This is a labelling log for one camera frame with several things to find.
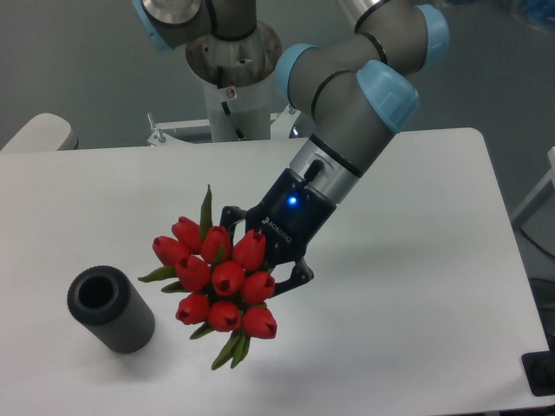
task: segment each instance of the light blue joint cap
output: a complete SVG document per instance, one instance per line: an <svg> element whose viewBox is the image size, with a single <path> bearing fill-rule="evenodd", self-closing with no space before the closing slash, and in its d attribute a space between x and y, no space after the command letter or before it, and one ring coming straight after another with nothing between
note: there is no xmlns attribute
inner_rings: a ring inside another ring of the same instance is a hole
<svg viewBox="0 0 555 416"><path fill-rule="evenodd" d="M298 57L306 49L310 48L316 48L316 46L310 45L308 43L298 43L297 45L293 45L285 50L285 52L283 52L283 54L277 61L275 71L276 87L281 95L290 104L291 100L289 99L289 77L291 75L291 71L293 70L293 66L295 65Z"/></svg>
<svg viewBox="0 0 555 416"><path fill-rule="evenodd" d="M150 37L150 40L152 41L154 48L158 52L167 52L168 50L172 50L172 47L169 46L166 43L166 41L164 41L164 39L162 39L162 37L158 34L156 29L154 28L153 24L148 19L147 13L142 8L142 4L140 3L140 0L133 0L133 7L135 8L137 15L139 15L139 19L140 19L140 22L142 23L142 27L145 28L145 31L147 32L148 37Z"/></svg>
<svg viewBox="0 0 555 416"><path fill-rule="evenodd" d="M379 61L364 65L356 79L370 106L393 133L399 133L420 104L416 89Z"/></svg>
<svg viewBox="0 0 555 416"><path fill-rule="evenodd" d="M449 26L443 14L431 4L416 6L426 19L428 51L423 68L441 61L449 50Z"/></svg>

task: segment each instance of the red tulip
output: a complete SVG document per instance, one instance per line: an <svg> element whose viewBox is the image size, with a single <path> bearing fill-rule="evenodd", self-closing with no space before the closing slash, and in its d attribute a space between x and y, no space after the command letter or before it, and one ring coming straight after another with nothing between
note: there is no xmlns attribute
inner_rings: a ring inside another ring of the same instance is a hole
<svg viewBox="0 0 555 416"><path fill-rule="evenodd" d="M240 264L245 270L256 270L264 260L265 247L266 237L264 234L248 230L233 247L233 261Z"/></svg>
<svg viewBox="0 0 555 416"><path fill-rule="evenodd" d="M259 271L245 280L241 297L246 303L261 303L274 294L276 280L265 271Z"/></svg>
<svg viewBox="0 0 555 416"><path fill-rule="evenodd" d="M172 226L172 233L180 243L186 245L192 254L200 254L202 240L200 227L187 217L180 217L180 221Z"/></svg>
<svg viewBox="0 0 555 416"><path fill-rule="evenodd" d="M203 293L192 293L180 302L175 319L186 325L201 323L208 317L210 303Z"/></svg>
<svg viewBox="0 0 555 416"><path fill-rule="evenodd" d="M254 307L243 315L243 330L246 336L270 340L276 337L278 325L268 309Z"/></svg>
<svg viewBox="0 0 555 416"><path fill-rule="evenodd" d="M220 296L237 293L245 281L245 271L237 263L228 261L216 266L212 273L212 285Z"/></svg>
<svg viewBox="0 0 555 416"><path fill-rule="evenodd" d="M175 272L181 286L188 292L202 290L210 283L212 275L208 264L196 256L182 257L175 265Z"/></svg>
<svg viewBox="0 0 555 416"><path fill-rule="evenodd" d="M219 301L210 308L208 323L215 331L233 331L241 326L241 313L235 303Z"/></svg>
<svg viewBox="0 0 555 416"><path fill-rule="evenodd" d="M191 251L184 244L164 236L154 239L153 250L165 266L174 266L180 258L191 256Z"/></svg>
<svg viewBox="0 0 555 416"><path fill-rule="evenodd" d="M232 252L232 243L227 234L227 229L219 226L212 227L208 230L208 234L200 249L200 255L207 263L212 264L216 254L218 254L220 245L224 246L224 260L227 260Z"/></svg>

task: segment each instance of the tulip bouquet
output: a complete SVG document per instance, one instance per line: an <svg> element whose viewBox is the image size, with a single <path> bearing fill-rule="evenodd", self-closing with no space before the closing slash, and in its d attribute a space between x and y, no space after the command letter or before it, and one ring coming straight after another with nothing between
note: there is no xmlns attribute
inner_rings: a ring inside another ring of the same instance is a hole
<svg viewBox="0 0 555 416"><path fill-rule="evenodd" d="M246 357L252 337L275 338L278 328L264 302L275 289L264 260L265 237L250 230L233 245L232 231L212 225L210 186L199 224L181 217L172 233L176 238L157 237L153 242L163 266L139 280L157 282L177 277L162 288L165 293L190 293L181 300L176 319L186 325L201 324L192 340L212 331L230 332L212 370L229 360L235 368Z"/></svg>

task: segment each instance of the metal screw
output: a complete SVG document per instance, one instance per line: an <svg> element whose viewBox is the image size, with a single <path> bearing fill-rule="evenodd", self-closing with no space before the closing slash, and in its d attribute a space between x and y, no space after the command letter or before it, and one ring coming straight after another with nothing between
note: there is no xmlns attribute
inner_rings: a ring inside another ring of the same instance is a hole
<svg viewBox="0 0 555 416"><path fill-rule="evenodd" d="M158 141L160 143L166 143L166 137L164 136L164 132L162 132L161 128L158 129Z"/></svg>
<svg viewBox="0 0 555 416"><path fill-rule="evenodd" d="M150 126L150 130L153 132L156 130L156 123L154 122L154 117L152 113L147 113L148 125Z"/></svg>

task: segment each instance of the green leaf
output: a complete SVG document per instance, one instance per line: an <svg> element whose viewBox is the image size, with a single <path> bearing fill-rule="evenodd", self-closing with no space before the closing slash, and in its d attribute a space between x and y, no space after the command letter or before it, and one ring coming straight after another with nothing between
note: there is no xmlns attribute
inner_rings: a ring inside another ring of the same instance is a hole
<svg viewBox="0 0 555 416"><path fill-rule="evenodd" d="M241 358L239 359L238 364L246 358L246 355L249 354L249 347L251 346L251 338L246 337L245 343L243 344L243 353L241 354Z"/></svg>
<svg viewBox="0 0 555 416"><path fill-rule="evenodd" d="M177 273L175 272L174 266L163 266L159 267L155 271L151 272L150 274L139 277L141 282L150 283L150 282L159 282L161 280L170 279L172 277L177 277Z"/></svg>
<svg viewBox="0 0 555 416"><path fill-rule="evenodd" d="M232 335L229 337L229 341L224 345L216 357L216 360L212 363L212 370L217 370L222 367L233 357L233 347L235 347L235 344L239 341L239 337L239 331L232 332Z"/></svg>
<svg viewBox="0 0 555 416"><path fill-rule="evenodd" d="M212 227L212 191L210 185L206 190L205 200L200 206L200 239L205 241L208 230Z"/></svg>
<svg viewBox="0 0 555 416"><path fill-rule="evenodd" d="M243 346L245 345L245 341L246 341L245 332L241 331L241 336L239 337L239 341L237 341L237 345L233 349L232 368L235 368L241 362L241 357L243 356Z"/></svg>
<svg viewBox="0 0 555 416"><path fill-rule="evenodd" d="M189 337L190 340L198 340L205 335L210 334L213 331L212 327L208 322L203 323L200 327L198 327Z"/></svg>
<svg viewBox="0 0 555 416"><path fill-rule="evenodd" d="M216 266L218 266L218 264L222 264L224 260L225 260L225 247L223 244L220 244L218 247L218 252L216 253L216 256L214 256L214 261L212 262L212 266L211 266L212 271L216 269Z"/></svg>
<svg viewBox="0 0 555 416"><path fill-rule="evenodd" d="M179 280L164 286L161 291L164 293L187 293L186 290L183 289L183 286L181 286Z"/></svg>

